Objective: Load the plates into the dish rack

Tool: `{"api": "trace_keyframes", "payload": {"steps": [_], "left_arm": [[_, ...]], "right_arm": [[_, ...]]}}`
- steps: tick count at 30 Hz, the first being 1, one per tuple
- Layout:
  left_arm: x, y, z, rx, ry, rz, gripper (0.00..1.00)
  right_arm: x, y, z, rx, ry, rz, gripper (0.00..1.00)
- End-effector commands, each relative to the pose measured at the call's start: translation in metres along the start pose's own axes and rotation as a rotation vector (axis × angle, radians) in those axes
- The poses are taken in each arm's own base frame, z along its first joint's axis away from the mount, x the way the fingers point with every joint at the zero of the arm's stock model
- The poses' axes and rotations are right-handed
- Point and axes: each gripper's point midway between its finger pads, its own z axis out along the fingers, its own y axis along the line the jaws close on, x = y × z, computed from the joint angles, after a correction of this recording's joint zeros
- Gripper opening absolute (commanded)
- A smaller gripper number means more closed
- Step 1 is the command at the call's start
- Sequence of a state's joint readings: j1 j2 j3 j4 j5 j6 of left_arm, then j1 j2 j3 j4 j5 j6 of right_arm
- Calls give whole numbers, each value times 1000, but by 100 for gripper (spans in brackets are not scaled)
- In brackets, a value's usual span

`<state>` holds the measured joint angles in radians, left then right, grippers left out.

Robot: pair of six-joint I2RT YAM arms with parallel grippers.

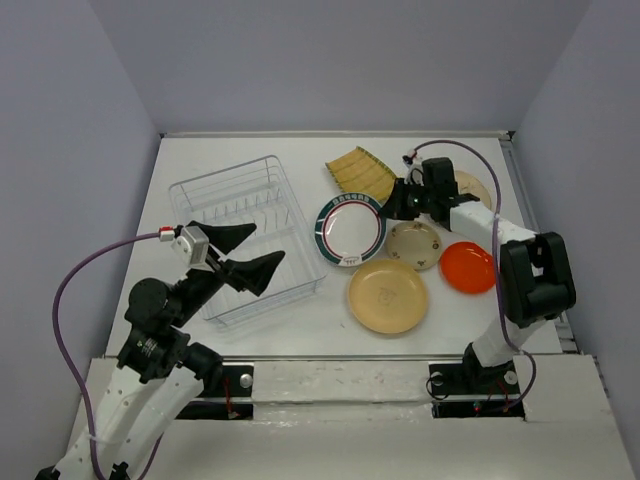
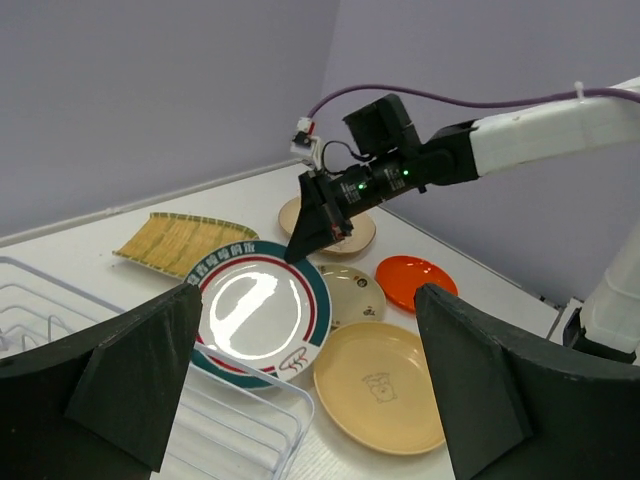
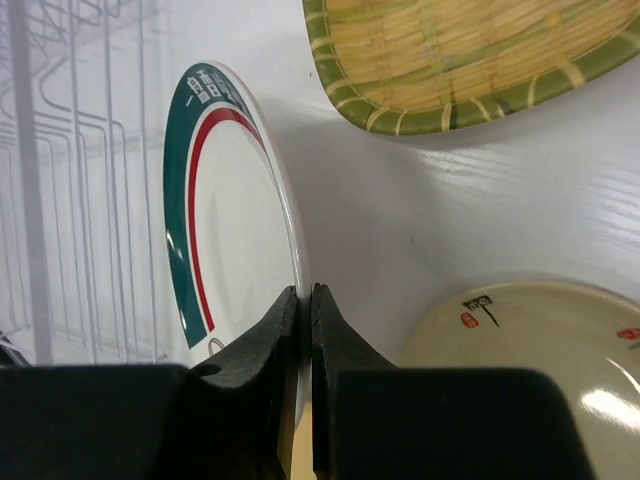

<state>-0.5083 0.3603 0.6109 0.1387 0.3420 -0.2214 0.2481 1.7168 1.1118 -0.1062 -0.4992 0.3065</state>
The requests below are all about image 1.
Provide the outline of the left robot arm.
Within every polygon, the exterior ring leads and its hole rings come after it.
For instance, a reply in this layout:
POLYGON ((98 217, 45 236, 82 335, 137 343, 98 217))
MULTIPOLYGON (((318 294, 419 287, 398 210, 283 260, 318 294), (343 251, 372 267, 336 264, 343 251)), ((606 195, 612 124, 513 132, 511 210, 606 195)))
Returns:
POLYGON ((210 226, 191 221, 131 238, 132 243, 151 239, 170 243, 188 270, 174 284, 144 278, 132 287, 124 314, 131 329, 97 406, 62 339, 59 310, 71 279, 90 261, 120 245, 113 243, 91 254, 65 276, 54 296, 52 324, 61 355, 80 389, 87 423, 65 456, 40 470, 38 478, 147 475, 168 426, 200 394, 215 392, 223 378, 221 355, 191 341, 184 325, 225 285, 261 295, 285 257, 278 250, 248 261, 230 259, 229 253, 256 228, 254 223, 210 226))

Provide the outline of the small beige flower plate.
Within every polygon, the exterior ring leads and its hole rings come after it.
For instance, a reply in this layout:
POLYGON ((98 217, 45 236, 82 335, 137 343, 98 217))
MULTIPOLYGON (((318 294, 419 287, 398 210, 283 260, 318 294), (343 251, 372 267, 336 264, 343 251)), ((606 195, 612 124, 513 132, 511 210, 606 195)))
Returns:
POLYGON ((390 258, 421 271, 430 269, 439 262, 443 243, 431 226, 419 221, 404 221, 391 228, 385 249, 390 258))

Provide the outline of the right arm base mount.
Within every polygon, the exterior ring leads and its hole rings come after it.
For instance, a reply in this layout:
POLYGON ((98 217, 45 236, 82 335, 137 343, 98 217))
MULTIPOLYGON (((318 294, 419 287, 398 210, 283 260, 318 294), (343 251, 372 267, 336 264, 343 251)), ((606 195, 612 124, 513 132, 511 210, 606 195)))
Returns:
POLYGON ((472 377, 461 362, 429 365, 425 388, 436 419, 525 418, 512 361, 472 377))

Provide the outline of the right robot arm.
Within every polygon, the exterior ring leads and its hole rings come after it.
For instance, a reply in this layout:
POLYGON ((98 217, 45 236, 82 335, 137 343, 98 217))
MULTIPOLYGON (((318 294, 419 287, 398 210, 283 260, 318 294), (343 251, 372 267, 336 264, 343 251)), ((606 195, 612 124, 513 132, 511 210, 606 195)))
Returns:
POLYGON ((428 159, 395 180, 382 217, 428 216, 492 256, 498 317, 465 349, 462 361, 442 375, 447 394, 478 394, 501 379, 513 357, 541 326, 576 303, 563 237, 534 232, 504 219, 478 197, 461 193, 450 159, 428 159))

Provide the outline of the beige floral square plate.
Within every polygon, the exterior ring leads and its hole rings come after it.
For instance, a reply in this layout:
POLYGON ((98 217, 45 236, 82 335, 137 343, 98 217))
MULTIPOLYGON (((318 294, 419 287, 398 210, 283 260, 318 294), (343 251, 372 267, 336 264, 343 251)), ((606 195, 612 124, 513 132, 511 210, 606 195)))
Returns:
POLYGON ((472 194, 477 197, 488 209, 492 209, 492 199, 487 188, 473 175, 460 171, 454 171, 455 180, 460 194, 472 194))

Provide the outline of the green rimmed white plate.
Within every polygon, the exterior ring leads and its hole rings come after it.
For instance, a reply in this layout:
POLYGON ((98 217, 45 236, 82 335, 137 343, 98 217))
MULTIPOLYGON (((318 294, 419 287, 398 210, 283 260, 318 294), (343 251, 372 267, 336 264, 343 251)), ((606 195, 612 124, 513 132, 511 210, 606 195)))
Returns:
POLYGON ((320 210, 314 241, 320 255, 338 267, 356 267, 372 259, 386 240, 381 204, 360 192, 339 194, 320 210))

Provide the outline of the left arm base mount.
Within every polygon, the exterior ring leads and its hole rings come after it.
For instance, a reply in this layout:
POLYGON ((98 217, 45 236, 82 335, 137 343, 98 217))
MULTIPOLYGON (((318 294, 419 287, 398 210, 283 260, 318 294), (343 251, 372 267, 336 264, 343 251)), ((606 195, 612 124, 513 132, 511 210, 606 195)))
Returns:
POLYGON ((177 420, 242 421, 254 414, 254 365, 225 363, 222 377, 184 407, 177 420))

